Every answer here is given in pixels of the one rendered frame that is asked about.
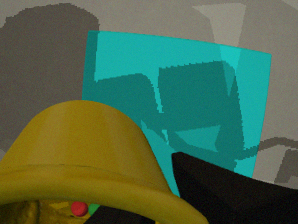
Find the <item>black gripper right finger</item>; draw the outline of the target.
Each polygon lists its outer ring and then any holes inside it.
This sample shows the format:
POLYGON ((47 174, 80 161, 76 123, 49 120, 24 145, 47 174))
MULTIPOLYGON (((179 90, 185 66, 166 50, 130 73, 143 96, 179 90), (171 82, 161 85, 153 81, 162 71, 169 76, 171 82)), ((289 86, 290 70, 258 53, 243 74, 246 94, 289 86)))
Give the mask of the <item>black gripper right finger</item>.
POLYGON ((210 224, 298 224, 298 189, 250 179, 185 152, 170 157, 178 196, 210 224))

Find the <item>small red ball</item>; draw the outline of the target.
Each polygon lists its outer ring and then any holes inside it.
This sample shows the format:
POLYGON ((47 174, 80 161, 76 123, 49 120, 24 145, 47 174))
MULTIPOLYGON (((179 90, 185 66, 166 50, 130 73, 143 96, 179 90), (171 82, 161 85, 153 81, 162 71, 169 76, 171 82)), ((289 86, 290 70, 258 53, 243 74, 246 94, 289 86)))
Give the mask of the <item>small red ball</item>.
POLYGON ((86 205, 86 202, 73 201, 71 210, 72 210, 73 216, 76 216, 76 217, 86 216, 86 212, 88 212, 88 205, 86 205))

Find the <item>yellow cup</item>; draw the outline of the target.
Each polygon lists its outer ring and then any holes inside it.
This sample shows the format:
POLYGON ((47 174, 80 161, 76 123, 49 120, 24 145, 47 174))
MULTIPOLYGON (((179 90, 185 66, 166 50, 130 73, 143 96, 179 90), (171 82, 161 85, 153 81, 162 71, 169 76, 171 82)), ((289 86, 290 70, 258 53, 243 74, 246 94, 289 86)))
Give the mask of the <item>yellow cup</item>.
POLYGON ((125 113, 93 100, 45 108, 0 160, 0 224, 85 224, 73 201, 153 218, 210 224, 173 194, 145 133, 125 113))

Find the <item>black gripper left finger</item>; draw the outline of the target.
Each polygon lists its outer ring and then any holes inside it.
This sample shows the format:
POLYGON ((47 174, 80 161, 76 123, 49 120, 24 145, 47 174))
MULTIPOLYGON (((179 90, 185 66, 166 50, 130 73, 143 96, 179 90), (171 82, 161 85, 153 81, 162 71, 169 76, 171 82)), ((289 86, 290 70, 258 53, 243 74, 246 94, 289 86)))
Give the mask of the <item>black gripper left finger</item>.
POLYGON ((104 205, 98 206, 94 214, 84 222, 85 224, 156 224, 153 218, 104 205))

